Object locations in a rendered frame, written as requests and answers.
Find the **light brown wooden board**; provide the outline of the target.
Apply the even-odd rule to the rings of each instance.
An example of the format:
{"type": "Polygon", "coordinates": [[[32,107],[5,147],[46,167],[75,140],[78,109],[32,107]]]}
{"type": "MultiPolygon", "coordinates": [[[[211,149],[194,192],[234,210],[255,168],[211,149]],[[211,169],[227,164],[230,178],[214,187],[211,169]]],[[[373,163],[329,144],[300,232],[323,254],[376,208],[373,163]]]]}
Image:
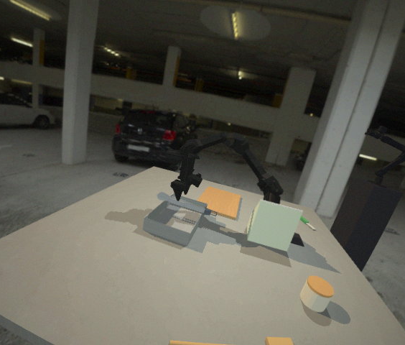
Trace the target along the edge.
{"type": "Polygon", "coordinates": [[[236,220],[240,199],[241,195],[208,186],[197,201],[207,203],[211,213],[236,220]]]}

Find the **cream jar with orange lid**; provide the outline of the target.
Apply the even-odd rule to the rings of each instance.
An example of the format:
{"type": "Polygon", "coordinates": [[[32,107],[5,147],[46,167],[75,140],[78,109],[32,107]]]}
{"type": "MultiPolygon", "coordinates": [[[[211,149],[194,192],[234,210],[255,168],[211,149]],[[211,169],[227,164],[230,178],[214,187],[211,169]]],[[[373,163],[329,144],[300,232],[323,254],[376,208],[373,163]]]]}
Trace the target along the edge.
{"type": "Polygon", "coordinates": [[[318,276],[308,277],[300,298],[302,302],[313,311],[323,312],[331,297],[334,294],[334,289],[330,283],[318,276]]]}

